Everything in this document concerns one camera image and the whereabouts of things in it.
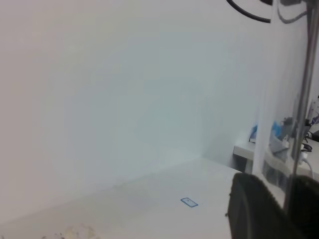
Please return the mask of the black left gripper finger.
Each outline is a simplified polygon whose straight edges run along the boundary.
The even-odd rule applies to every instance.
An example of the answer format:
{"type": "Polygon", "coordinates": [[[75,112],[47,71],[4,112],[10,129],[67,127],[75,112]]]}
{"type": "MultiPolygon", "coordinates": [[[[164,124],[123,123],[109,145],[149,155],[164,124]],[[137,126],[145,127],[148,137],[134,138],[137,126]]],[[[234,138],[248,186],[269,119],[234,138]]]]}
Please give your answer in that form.
{"type": "Polygon", "coordinates": [[[314,179],[294,179],[286,211],[254,175],[235,174],[229,196],[226,216],[233,239],[319,237],[319,183],[314,179]]]}

